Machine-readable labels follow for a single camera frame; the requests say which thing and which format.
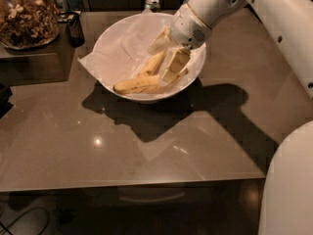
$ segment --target banana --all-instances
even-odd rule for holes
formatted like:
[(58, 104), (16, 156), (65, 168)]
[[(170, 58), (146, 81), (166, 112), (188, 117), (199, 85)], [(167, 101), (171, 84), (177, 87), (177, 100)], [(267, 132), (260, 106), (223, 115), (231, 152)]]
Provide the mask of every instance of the banana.
[(159, 89), (177, 81), (188, 73), (184, 69), (191, 51), (186, 47), (171, 48), (150, 57), (136, 78), (121, 80), (113, 90), (120, 94), (135, 94)]
[(158, 74), (125, 79), (116, 83), (113, 87), (113, 90), (120, 95), (141, 93), (144, 91), (157, 89), (158, 79)]
[(160, 64), (162, 63), (164, 59), (164, 56), (165, 56), (165, 52), (163, 51), (150, 57), (148, 61), (144, 64), (143, 68), (138, 74), (138, 77), (150, 76), (150, 75), (156, 74)]

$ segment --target floor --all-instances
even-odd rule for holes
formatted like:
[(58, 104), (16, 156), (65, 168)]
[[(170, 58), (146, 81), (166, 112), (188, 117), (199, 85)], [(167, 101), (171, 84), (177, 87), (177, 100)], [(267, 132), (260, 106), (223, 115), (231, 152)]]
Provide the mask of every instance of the floor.
[[(253, 235), (263, 180), (0, 194), (14, 235)], [(0, 228), (0, 235), (10, 234)]]

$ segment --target banana peel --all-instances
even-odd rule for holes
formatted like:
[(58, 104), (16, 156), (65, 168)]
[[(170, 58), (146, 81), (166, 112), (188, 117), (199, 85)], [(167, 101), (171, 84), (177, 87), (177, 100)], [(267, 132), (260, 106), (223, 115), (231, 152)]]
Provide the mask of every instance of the banana peel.
[(191, 51), (186, 47), (175, 47), (159, 52), (148, 59), (135, 78), (121, 80), (113, 90), (120, 94), (135, 94), (159, 89), (176, 82), (188, 73), (184, 69), (190, 60)]
[(148, 47), (148, 52), (154, 55), (177, 45), (178, 44), (170, 37), (169, 27), (165, 27)]

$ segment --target countertop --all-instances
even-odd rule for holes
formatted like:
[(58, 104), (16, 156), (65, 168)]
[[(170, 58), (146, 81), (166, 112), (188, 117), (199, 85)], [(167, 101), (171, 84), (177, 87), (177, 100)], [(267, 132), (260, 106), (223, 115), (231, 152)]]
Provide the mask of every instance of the countertop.
[(152, 105), (112, 95), (77, 61), (110, 25), (140, 12), (81, 15), (86, 42), (68, 81), (12, 87), (0, 119), (0, 191), (264, 178), (313, 103), (248, 10), (207, 41), (203, 71)]

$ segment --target white bowl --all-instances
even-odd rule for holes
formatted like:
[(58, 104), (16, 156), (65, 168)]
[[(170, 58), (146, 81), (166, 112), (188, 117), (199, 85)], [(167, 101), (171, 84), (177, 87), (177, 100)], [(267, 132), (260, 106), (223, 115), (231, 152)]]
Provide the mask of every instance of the white bowl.
[[(128, 64), (125, 62), (126, 64), (116, 64), (116, 62), (123, 60), (126, 56), (137, 55), (133, 58), (134, 60), (149, 57), (147, 53), (148, 46), (157, 37), (160, 31), (166, 25), (170, 24), (172, 18), (173, 16), (163, 13), (139, 14), (113, 24), (99, 37), (93, 49), (95, 53), (103, 52), (106, 54), (108, 53), (108, 51), (105, 50), (107, 48), (110, 53), (105, 60), (111, 60), (107, 61), (107, 64), (102, 62), (103, 66), (100, 70), (97, 70), (97, 74), (94, 73), (93, 69), (85, 68), (111, 93), (131, 101), (154, 103), (179, 93), (188, 87), (200, 74), (206, 56), (205, 44), (199, 49), (192, 50), (191, 60), (186, 65), (186, 68), (189, 70), (188, 74), (171, 86), (162, 88), (157, 92), (128, 95), (119, 95), (112, 89), (117, 82), (135, 77), (138, 73), (136, 68), (134, 69), (134, 63)], [(113, 49), (118, 46), (118, 48), (122, 48), (123, 50), (114, 51), (113, 49), (109, 49), (109, 46), (112, 46)]]

